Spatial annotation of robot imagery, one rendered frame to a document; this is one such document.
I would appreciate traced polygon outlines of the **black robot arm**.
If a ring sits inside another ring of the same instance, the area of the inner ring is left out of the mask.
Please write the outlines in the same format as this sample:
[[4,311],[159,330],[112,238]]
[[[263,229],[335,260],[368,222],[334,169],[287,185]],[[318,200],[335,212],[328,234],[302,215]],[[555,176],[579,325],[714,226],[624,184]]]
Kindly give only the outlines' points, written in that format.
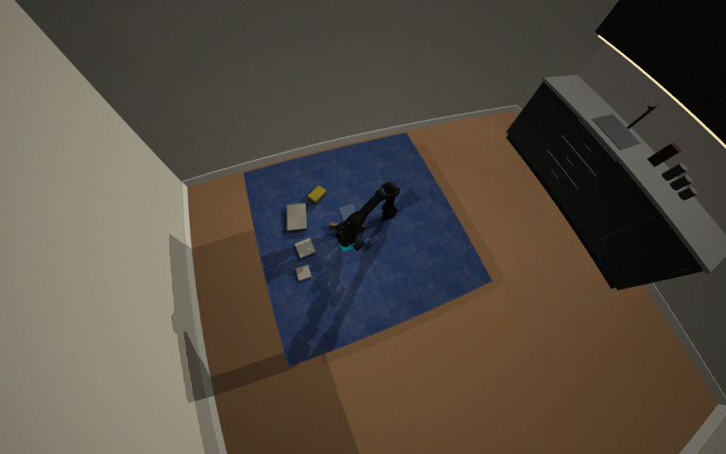
[[[383,190],[381,190],[384,188]],[[355,235],[358,230],[362,227],[366,220],[366,216],[383,200],[386,202],[383,204],[382,209],[384,218],[391,219],[395,218],[398,210],[394,206],[395,197],[400,193],[400,188],[393,182],[387,181],[382,184],[381,188],[375,192],[375,195],[359,210],[353,212],[344,221],[343,229],[335,233],[337,242],[344,248],[347,248],[351,242],[351,235]],[[350,224],[348,224],[349,222]]]

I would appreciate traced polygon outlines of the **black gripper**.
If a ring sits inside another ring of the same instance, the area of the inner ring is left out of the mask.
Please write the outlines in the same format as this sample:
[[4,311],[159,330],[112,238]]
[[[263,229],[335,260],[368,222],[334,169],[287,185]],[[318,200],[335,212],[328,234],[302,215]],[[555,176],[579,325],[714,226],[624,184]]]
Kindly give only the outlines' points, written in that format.
[[[343,229],[343,228],[345,227],[345,226],[343,225],[343,223],[344,223],[344,221],[341,221],[341,222],[340,222],[340,223],[339,223],[339,224],[338,224],[338,225],[336,226],[336,230],[337,230],[337,231],[340,231],[341,229]],[[350,244],[352,245],[352,244],[354,243],[354,248],[355,248],[355,249],[356,249],[357,251],[359,251],[359,250],[360,250],[360,249],[361,249],[361,248],[362,248],[362,247],[363,247],[363,246],[365,245],[365,242],[364,242],[364,241],[363,241],[363,240],[362,240],[361,238],[360,238],[360,239],[358,240],[358,237],[357,237],[356,235],[357,235],[357,234],[355,234],[355,235],[351,235],[351,239],[352,239],[352,240],[351,240]],[[358,241],[357,241],[357,240],[358,240]]]

